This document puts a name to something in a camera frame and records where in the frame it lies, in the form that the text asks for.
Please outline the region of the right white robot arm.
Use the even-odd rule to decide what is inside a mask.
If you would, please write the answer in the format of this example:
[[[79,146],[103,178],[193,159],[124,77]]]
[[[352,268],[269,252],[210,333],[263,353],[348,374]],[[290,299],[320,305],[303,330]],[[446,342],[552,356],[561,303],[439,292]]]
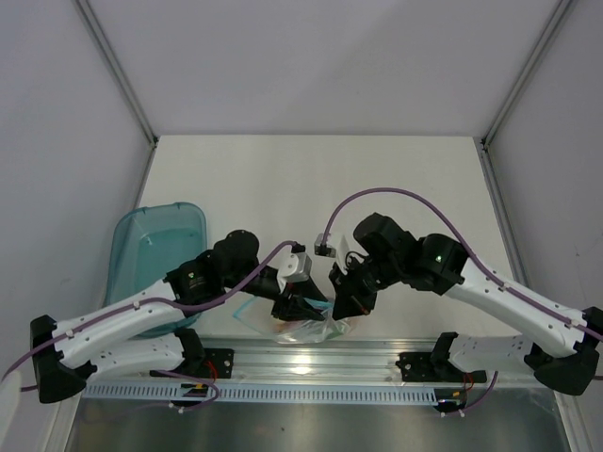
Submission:
[[[511,336],[443,332],[430,352],[403,352],[396,365],[409,382],[484,382],[489,371],[533,376],[545,387],[582,395],[599,363],[602,312],[567,308],[477,263],[443,234],[415,238],[374,213],[354,230],[365,255],[353,258],[341,234],[321,234],[315,253],[334,259],[333,317],[369,315],[379,292],[403,283],[473,306],[513,328]]]

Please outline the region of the clear zip top bag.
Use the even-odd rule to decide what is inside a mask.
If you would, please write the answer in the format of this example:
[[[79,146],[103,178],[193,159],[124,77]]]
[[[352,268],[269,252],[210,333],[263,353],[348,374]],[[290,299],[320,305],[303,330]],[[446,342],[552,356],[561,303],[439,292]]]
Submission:
[[[312,308],[317,308],[324,317],[318,320],[284,321],[271,315],[273,302],[268,299],[251,298],[234,313],[233,318],[247,328],[259,333],[264,339],[278,344],[318,344],[350,334],[359,319],[333,319],[334,301],[309,300]]]

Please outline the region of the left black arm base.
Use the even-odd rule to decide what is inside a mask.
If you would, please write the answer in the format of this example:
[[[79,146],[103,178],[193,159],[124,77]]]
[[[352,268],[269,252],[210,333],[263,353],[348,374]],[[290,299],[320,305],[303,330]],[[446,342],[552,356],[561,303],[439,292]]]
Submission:
[[[232,348],[207,348],[201,363],[181,364],[174,373],[200,379],[230,379],[235,363],[235,351]]]

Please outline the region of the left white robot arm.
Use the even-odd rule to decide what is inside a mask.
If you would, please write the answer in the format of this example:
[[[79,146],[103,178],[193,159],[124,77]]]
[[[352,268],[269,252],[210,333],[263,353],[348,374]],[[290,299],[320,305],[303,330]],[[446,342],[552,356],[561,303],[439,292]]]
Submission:
[[[133,296],[69,320],[49,315],[32,320],[30,350],[40,403],[76,396],[105,376],[197,375],[205,351],[194,330],[179,328],[149,340],[141,334],[219,307],[238,293],[272,301],[279,320],[323,320],[328,299],[310,276],[305,247],[286,241],[264,260],[258,251],[253,233],[232,231]]]

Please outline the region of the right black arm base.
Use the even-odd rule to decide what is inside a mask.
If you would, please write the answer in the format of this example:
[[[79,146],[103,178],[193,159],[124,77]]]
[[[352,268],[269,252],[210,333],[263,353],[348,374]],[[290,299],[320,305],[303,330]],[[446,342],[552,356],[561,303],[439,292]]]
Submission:
[[[487,381],[485,371],[467,374],[450,363],[446,356],[435,352],[401,352],[395,361],[395,366],[399,369],[404,382],[485,383]]]

